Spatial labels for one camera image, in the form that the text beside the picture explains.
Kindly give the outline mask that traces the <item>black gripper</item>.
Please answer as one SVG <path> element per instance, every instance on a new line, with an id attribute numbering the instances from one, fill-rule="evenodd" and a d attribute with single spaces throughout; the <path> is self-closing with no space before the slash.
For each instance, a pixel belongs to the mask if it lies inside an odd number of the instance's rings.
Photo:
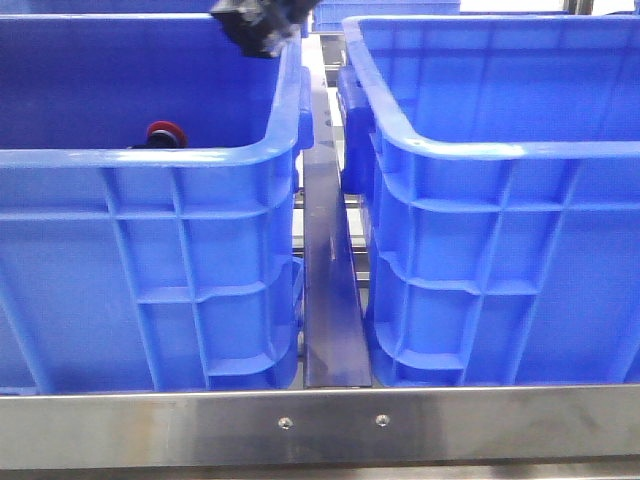
<path id="1" fill-rule="evenodd" d="M 276 58 L 319 0 L 216 1 L 210 15 L 246 57 Z"/>

